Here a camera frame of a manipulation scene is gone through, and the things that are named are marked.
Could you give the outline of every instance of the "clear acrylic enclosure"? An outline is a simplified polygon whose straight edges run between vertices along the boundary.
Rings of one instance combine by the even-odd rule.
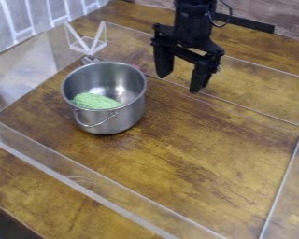
[[[189,94],[192,66],[158,79],[150,35],[103,29],[94,56],[148,76],[140,123],[106,137],[74,126],[59,84],[82,53],[59,27],[0,56],[0,148],[162,238],[299,238],[299,77],[225,56]]]

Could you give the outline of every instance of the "green sponge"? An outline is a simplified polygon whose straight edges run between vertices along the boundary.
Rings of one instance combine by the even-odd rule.
[[[71,100],[73,104],[89,109],[106,109],[121,106],[121,103],[95,93],[79,93]]]

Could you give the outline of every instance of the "stainless steel pot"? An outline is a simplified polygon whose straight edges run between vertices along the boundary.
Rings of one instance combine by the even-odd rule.
[[[78,127],[91,134],[115,134],[129,129],[144,113],[146,81],[142,72],[125,63],[91,63],[66,77],[61,93]],[[85,109],[70,100],[78,93],[93,92],[121,103],[109,109]]]

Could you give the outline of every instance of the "wooden table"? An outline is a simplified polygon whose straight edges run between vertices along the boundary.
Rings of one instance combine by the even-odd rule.
[[[75,20],[74,25],[87,34],[93,22],[106,20],[150,33],[152,23],[157,19],[170,23],[172,16],[169,10],[113,1]],[[235,26],[216,30],[213,38],[230,56],[299,75],[299,42]],[[299,127],[228,106],[260,122],[249,125],[245,118],[222,110],[221,103],[200,95],[189,97],[180,87],[165,82],[157,84],[149,78],[148,111],[137,127],[105,138],[87,135],[69,123],[70,115],[58,93],[63,76],[77,66],[71,64],[3,110],[0,120],[216,232],[255,238],[289,162]],[[201,108],[201,100],[210,104]],[[161,130],[166,120],[169,125]],[[284,140],[275,145],[280,137]],[[214,147],[202,149],[210,141]],[[232,150],[232,145],[244,149]],[[157,237],[0,149],[0,207],[46,238]]]

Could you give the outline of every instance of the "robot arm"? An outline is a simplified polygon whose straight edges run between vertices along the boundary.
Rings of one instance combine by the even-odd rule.
[[[212,33],[216,0],[174,0],[174,26],[153,25],[154,37],[152,46],[158,77],[168,76],[173,71],[174,57],[194,65],[189,92],[194,93],[204,88],[212,74],[218,69],[220,57],[224,49],[218,47],[209,36]],[[205,51],[201,56],[188,49]]]

